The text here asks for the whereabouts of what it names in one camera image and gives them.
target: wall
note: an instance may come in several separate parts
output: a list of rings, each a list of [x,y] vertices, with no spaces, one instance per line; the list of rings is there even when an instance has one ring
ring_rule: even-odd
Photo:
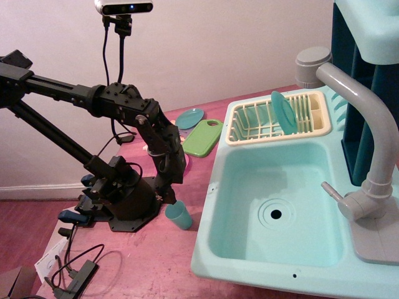
[[[333,0],[153,3],[151,13],[133,16],[123,82],[164,111],[291,85],[296,54],[330,46]],[[36,75],[105,84],[103,27],[93,1],[3,0],[0,17],[0,55],[19,49]],[[113,25],[107,60],[114,82]],[[111,137],[108,119],[34,94],[24,101],[93,154]],[[0,119],[0,199],[75,197],[87,173],[82,165],[9,110],[0,110]],[[102,158],[116,151],[112,143]]]

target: drain hole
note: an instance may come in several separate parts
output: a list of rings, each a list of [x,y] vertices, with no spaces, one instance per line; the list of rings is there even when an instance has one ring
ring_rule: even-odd
[[[270,216],[272,216],[272,218],[273,219],[280,219],[280,217],[281,217],[281,211],[280,210],[273,210],[271,213],[270,213]]]

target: faucet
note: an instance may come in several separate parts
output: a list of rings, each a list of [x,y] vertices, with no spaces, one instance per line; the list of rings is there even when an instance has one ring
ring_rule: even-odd
[[[371,243],[375,243],[375,238],[371,236],[375,231],[384,234],[381,230],[385,229],[386,225],[379,225],[381,221],[376,219],[389,218],[390,222],[394,219],[399,228],[399,210],[392,197],[392,174],[399,157],[398,127],[382,100],[367,87],[332,65],[331,59],[331,52],[325,47],[313,47],[300,52],[296,59],[297,84],[304,88],[327,85],[344,97],[362,114],[369,125],[375,149],[370,171],[359,190],[342,197],[329,183],[323,182],[322,187],[337,201],[339,210],[350,221],[358,256],[368,262],[399,264],[399,250],[394,254],[394,260],[392,257],[381,257],[386,255],[386,248],[393,245],[386,244],[385,240],[381,240],[383,253],[378,257],[370,253],[373,249],[367,249],[370,240],[373,240]]]

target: wooden floor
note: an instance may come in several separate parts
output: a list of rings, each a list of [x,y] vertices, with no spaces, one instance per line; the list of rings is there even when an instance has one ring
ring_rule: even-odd
[[[72,201],[0,201],[0,273],[33,267],[42,257],[63,209]],[[32,294],[41,286],[36,278]]]

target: table surface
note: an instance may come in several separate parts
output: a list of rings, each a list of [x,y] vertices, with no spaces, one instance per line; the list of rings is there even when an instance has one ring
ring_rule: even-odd
[[[298,87],[277,88],[280,92]],[[268,95],[272,90],[234,97],[217,102],[205,103],[166,112],[169,120],[189,108],[205,111],[204,118],[224,120],[227,106],[245,98]],[[143,168],[143,176],[154,176],[152,159],[143,151],[144,141],[137,135],[131,144],[123,145],[118,151],[128,162],[136,162]],[[176,198],[182,200],[193,218],[188,230],[177,228],[165,217],[165,206],[160,215],[137,233],[112,232],[107,223],[98,222],[93,228],[79,228],[71,250],[71,258],[97,245],[105,244],[98,260],[99,269],[84,291],[82,298],[283,298],[315,299],[278,290],[267,290],[229,282],[198,278],[190,269],[191,256],[200,224],[206,191],[213,168],[216,147],[205,158],[189,157],[183,184],[174,184]],[[87,260],[96,256],[96,251],[87,254],[72,264],[79,269]],[[69,278],[64,278],[68,285]],[[53,298],[46,283],[38,295]]]

